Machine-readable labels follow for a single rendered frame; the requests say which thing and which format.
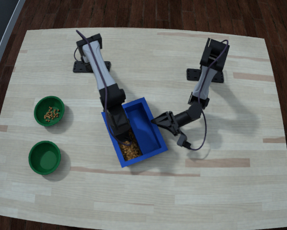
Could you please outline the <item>dark green bowl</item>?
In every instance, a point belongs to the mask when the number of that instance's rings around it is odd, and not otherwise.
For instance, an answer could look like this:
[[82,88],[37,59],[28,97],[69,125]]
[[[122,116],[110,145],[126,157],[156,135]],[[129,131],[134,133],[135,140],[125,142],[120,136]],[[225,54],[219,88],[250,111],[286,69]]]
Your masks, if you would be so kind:
[[[55,117],[53,120],[52,120],[52,117],[51,119],[46,117],[47,119],[46,121],[46,119],[44,119],[44,115],[46,115],[46,113],[49,112],[49,109],[50,109],[49,107],[52,107],[52,110],[51,110],[52,112],[54,112],[54,109],[56,109],[55,113],[58,113],[58,117]],[[59,110],[59,112],[57,110]],[[59,122],[64,114],[64,111],[65,111],[65,106],[60,98],[56,96],[47,96],[41,99],[36,104],[34,108],[34,118],[38,124],[48,127]],[[48,122],[48,120],[50,120],[50,122]]]
[[48,140],[36,143],[29,152],[29,165],[40,175],[47,175],[57,169],[60,164],[61,153],[58,146]]

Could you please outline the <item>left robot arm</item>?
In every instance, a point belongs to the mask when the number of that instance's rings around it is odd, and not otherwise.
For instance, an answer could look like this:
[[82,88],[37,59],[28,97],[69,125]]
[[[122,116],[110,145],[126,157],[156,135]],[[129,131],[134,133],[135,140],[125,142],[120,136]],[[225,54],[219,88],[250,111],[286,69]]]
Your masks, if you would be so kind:
[[[205,106],[208,106],[209,98],[209,86],[211,82],[223,83],[223,68],[225,61],[228,55],[230,45],[227,46],[224,53],[220,58],[211,66],[211,63],[221,54],[226,44],[216,41],[214,39],[208,38],[204,52],[200,60],[200,69],[187,69],[186,75],[188,81],[198,81],[197,85],[194,88],[194,91],[191,92],[188,104],[191,105],[186,113],[190,118],[190,121],[193,122],[201,118],[202,110],[205,110]],[[211,55],[210,55],[211,54]],[[216,65],[217,64],[217,65]],[[203,84],[203,85],[202,85]],[[200,93],[200,98],[198,102],[198,94],[201,86],[203,86]],[[194,102],[194,103],[193,103]],[[193,105],[192,105],[193,104]],[[201,108],[202,109],[201,109]],[[177,145],[180,147],[186,146],[190,148],[191,143],[187,142],[187,136],[179,129],[180,137],[177,141]]]

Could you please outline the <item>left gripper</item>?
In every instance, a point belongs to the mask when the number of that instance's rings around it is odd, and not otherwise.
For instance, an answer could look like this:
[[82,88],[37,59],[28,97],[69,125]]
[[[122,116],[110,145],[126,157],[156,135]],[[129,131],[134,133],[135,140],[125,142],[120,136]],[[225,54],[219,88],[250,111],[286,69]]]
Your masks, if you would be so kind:
[[169,113],[167,111],[152,119],[151,123],[170,131],[174,136],[178,136],[178,134],[180,134],[180,127],[189,124],[190,118],[188,117],[186,111],[183,111],[175,116],[171,111],[169,111]]

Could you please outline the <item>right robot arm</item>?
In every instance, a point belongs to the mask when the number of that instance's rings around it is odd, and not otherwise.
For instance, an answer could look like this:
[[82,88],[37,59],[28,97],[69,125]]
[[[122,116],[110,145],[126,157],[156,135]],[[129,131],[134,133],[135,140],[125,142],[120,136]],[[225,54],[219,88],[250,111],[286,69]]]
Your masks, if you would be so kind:
[[[81,61],[75,61],[73,66],[74,73],[94,73],[97,81],[97,89],[101,94],[100,101],[105,110],[105,86],[107,88],[107,112],[111,115],[113,126],[111,129],[114,136],[123,142],[133,140],[128,130],[131,125],[122,107],[126,95],[123,89],[119,89],[117,83],[110,75],[110,61],[104,61],[100,52],[102,46],[102,37],[95,34],[91,37],[77,41],[81,55]],[[83,63],[82,63],[83,62]],[[86,67],[85,67],[86,66]]]

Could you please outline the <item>blue divided box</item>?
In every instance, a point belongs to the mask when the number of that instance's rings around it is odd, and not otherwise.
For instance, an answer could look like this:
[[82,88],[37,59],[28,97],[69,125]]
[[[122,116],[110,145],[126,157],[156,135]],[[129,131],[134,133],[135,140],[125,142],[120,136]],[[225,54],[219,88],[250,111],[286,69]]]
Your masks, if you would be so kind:
[[142,154],[142,156],[128,161],[124,160],[116,139],[114,139],[109,131],[105,112],[102,112],[105,125],[122,168],[168,150],[158,126],[151,123],[151,120],[154,119],[154,117],[144,97],[123,104],[122,107],[127,119],[129,118],[132,133],[135,136]]

